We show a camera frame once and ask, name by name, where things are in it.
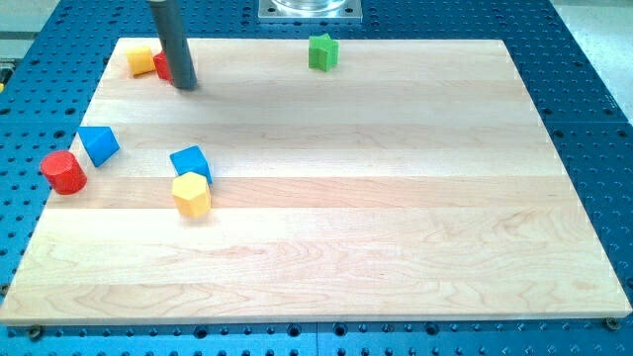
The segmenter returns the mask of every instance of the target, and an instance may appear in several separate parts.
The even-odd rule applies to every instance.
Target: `red cylinder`
[[[40,164],[40,170],[52,189],[60,195],[77,193],[88,181],[75,156],[65,150],[46,156]]]

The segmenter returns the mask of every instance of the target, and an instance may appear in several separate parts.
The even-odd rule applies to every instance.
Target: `blue optical breadboard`
[[[256,1],[181,0],[198,38],[501,39],[624,286],[633,296],[633,130],[549,1],[364,0],[362,23],[266,24]],[[155,37],[142,0],[61,0],[0,94],[0,284],[10,283],[49,186],[119,37]],[[633,318],[118,327],[0,326],[0,355],[633,355]]]

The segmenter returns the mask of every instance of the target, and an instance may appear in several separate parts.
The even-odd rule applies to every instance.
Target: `wooden board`
[[[191,40],[200,79],[132,79],[122,39],[86,113],[121,151],[50,196],[8,324],[625,316],[631,312],[502,42]],[[213,210],[179,217],[199,144]]]

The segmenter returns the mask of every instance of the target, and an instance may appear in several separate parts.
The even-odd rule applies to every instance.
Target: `yellow cube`
[[[126,57],[133,75],[139,75],[156,70],[154,57],[149,45],[142,45],[126,50]]]
[[[211,209],[211,191],[207,177],[188,172],[174,178],[171,194],[181,215],[197,218]]]

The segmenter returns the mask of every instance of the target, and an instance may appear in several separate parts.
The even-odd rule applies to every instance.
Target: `blue block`
[[[79,127],[77,132],[95,167],[100,167],[119,150],[119,143],[109,127]]]
[[[195,145],[172,153],[169,155],[169,159],[171,159],[171,163],[173,163],[176,168],[178,175],[194,172],[207,177],[209,184],[214,182],[211,177],[211,171],[209,170],[209,163],[202,153],[200,146]]]

